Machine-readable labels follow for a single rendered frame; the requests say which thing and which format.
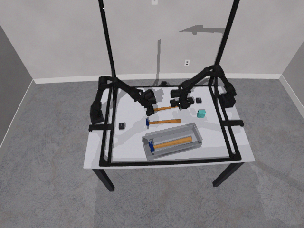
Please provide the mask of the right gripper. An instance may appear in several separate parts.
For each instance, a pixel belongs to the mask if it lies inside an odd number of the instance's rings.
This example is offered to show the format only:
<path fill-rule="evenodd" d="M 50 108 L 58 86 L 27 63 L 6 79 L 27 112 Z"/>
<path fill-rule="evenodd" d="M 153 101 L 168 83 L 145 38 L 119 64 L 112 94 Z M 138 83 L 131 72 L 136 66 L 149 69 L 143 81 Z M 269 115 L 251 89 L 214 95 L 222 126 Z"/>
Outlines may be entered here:
<path fill-rule="evenodd" d="M 146 102 L 144 104 L 141 104 L 141 106 L 144 106 L 144 108 L 147 108 L 147 111 L 146 111 L 147 116 L 151 116 L 152 114 L 154 114 L 154 108 L 152 105 L 149 106 L 148 100 L 146 100 Z"/>

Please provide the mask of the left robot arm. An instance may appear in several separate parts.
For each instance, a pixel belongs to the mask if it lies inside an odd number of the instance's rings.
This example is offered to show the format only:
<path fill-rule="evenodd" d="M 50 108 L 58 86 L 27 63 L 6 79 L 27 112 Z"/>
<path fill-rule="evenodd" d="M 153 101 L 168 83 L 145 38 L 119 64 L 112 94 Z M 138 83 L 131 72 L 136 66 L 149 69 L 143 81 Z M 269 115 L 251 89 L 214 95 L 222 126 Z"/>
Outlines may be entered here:
<path fill-rule="evenodd" d="M 214 72 L 210 71 L 212 69 Z M 171 92 L 170 92 L 171 98 L 177 98 L 177 97 L 187 98 L 188 93 L 191 93 L 190 90 L 193 88 L 193 86 L 196 83 L 198 83 L 200 80 L 205 78 L 206 76 L 214 76 L 214 77 L 218 77 L 222 80 L 222 82 L 225 85 L 224 88 L 226 90 L 224 97 L 227 101 L 233 100 L 233 97 L 237 95 L 233 85 L 231 83 L 229 83 L 228 80 L 226 79 L 224 71 L 221 68 L 221 66 L 220 65 L 211 65 L 210 67 L 204 68 L 201 72 L 199 72 L 197 75 L 195 75 L 192 79 L 182 82 L 182 84 L 180 84 L 178 86 L 178 89 L 171 90 Z M 182 109 L 187 109 L 191 105 L 191 103 L 187 102 L 187 99 L 180 100 L 179 103 L 180 103 Z"/>

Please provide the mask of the teal cube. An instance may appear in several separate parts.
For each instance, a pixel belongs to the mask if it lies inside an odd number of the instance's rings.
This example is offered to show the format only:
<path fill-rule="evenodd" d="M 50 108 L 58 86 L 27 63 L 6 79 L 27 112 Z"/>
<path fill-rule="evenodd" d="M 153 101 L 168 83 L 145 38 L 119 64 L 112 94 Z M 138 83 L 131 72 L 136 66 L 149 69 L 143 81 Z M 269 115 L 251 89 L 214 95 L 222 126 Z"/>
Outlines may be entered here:
<path fill-rule="evenodd" d="M 205 110 L 198 110 L 197 117 L 198 118 L 204 118 L 205 114 L 206 114 Z"/>

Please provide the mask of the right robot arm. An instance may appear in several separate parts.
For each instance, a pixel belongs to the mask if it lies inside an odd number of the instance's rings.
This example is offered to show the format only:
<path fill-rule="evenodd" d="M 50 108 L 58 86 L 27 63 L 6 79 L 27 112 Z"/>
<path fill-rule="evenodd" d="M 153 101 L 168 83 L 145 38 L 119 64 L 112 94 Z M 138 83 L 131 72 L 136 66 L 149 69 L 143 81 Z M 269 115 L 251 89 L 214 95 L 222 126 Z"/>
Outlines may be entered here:
<path fill-rule="evenodd" d="M 112 82 L 107 84 L 108 80 L 110 80 Z M 98 90 L 97 90 L 96 98 L 90 107 L 90 115 L 92 116 L 93 120 L 97 120 L 97 119 L 101 118 L 100 111 L 102 108 L 101 98 L 102 98 L 103 92 L 106 88 L 111 88 L 113 86 L 117 86 L 118 88 L 127 92 L 129 94 L 129 96 L 132 99 L 134 99 L 134 102 L 138 101 L 140 104 L 144 104 L 146 102 L 146 100 L 148 100 L 149 106 L 157 103 L 156 98 L 154 96 L 154 92 L 151 89 L 148 89 L 147 91 L 144 92 L 141 89 L 137 89 L 135 87 L 130 87 L 129 85 L 127 85 L 126 83 L 124 83 L 117 77 L 100 76 L 99 80 L 98 80 Z"/>

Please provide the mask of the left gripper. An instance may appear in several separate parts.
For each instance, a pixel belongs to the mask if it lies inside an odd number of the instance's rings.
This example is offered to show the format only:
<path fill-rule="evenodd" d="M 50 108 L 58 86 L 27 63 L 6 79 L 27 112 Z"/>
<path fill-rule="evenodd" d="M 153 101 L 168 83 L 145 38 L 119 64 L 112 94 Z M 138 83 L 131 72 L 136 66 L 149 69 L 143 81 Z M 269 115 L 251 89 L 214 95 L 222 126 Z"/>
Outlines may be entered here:
<path fill-rule="evenodd" d="M 180 109 L 180 107 L 181 107 L 181 105 L 180 105 L 180 100 L 185 100 L 185 99 L 187 99 L 187 102 L 190 102 L 191 103 L 191 105 L 193 105 L 194 104 L 194 100 L 193 100 L 193 98 L 192 97 L 188 97 L 188 98 L 181 98 L 181 97 L 179 97 L 179 100 L 178 101 L 175 101 L 175 99 L 173 99 L 173 100 L 170 100 L 170 104 L 171 104 L 171 106 L 172 107 L 176 107 L 176 106 L 178 106 L 179 107 L 179 109 Z"/>

